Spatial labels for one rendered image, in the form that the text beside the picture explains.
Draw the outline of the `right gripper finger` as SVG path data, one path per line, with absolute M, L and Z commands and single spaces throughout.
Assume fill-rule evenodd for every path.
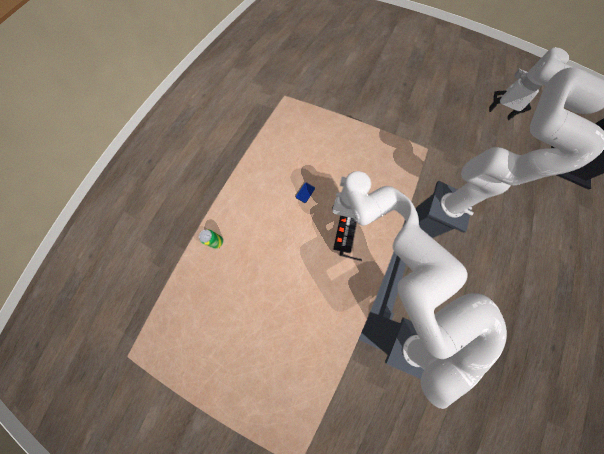
M 524 109 L 523 109 L 523 110 L 521 110 L 521 111 L 516 111 L 516 110 L 513 110 L 513 111 L 512 111 L 512 112 L 511 112 L 511 113 L 508 115 L 508 118 L 507 118 L 507 119 L 508 119 L 508 120 L 510 120 L 510 119 L 511 119 L 511 118 L 513 118 L 513 117 L 514 117 L 516 114 L 518 115 L 519 113 L 524 113 L 525 111 L 529 111 L 529 110 L 531 110 L 531 105 L 530 105 L 530 103 L 529 103 L 529 104 L 526 106 L 526 108 L 524 108 Z
M 490 108 L 490 109 L 489 109 L 489 112 L 491 112 L 491 111 L 492 111 L 492 110 L 493 110 L 493 109 L 494 109 L 494 108 L 497 106 L 497 104 L 499 104 L 499 103 L 500 103 L 500 99 L 501 99 L 502 97 L 497 98 L 497 95 L 504 95 L 506 92 L 507 92 L 507 90 L 506 90 L 506 91 L 495 91 L 495 92 L 494 92 L 494 98 L 493 98 L 494 102 L 493 102 L 493 103 L 490 105 L 490 107 L 489 107 L 489 108 Z M 499 100 L 499 101 L 498 101 L 498 100 Z

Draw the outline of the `green and yellow drink can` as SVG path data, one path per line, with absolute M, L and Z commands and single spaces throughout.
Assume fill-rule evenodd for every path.
M 199 239 L 202 244 L 214 249 L 220 248 L 223 244 L 223 238 L 210 229 L 201 231 L 199 234 Z

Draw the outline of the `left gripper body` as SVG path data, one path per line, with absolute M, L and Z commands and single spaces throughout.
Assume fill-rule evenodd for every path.
M 332 212 L 337 215 L 354 218 L 353 214 L 352 214 L 352 210 L 346 209 L 345 207 L 343 207 L 339 199 L 340 198 L 337 196 L 334 201 Z

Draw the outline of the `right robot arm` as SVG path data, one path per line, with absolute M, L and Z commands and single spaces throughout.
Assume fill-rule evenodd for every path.
M 528 72 L 518 69 L 514 74 L 514 78 L 521 79 L 524 87 L 531 91 L 545 85 L 530 133 L 555 148 L 518 155 L 493 147 L 472 158 L 461 172 L 468 183 L 441 199 L 445 214 L 453 218 L 463 213 L 472 216 L 474 212 L 468 210 L 471 206 L 504 193 L 511 185 L 574 171 L 604 150 L 604 130 L 564 109 L 579 114 L 603 109 L 604 80 L 567 65 L 568 60 L 566 51 L 554 47 Z

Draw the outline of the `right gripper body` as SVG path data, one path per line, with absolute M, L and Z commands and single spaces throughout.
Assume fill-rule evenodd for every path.
M 521 79 L 518 79 L 506 90 L 507 92 L 501 95 L 500 103 L 516 111 L 524 109 L 539 92 L 539 90 L 531 91 L 524 87 Z

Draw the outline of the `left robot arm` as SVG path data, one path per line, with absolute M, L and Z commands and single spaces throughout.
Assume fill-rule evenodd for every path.
M 478 293 L 463 295 L 434 314 L 462 288 L 466 268 L 419 227 L 413 203 L 397 189 L 383 186 L 367 194 L 371 180 L 361 171 L 341 177 L 340 186 L 336 196 L 359 225 L 393 210 L 407 220 L 393 251 L 413 271 L 397 288 L 418 335 L 405 341 L 403 356 L 424 369 L 422 390 L 434 406 L 444 409 L 471 390 L 501 355 L 507 337 L 504 318 L 490 298 Z

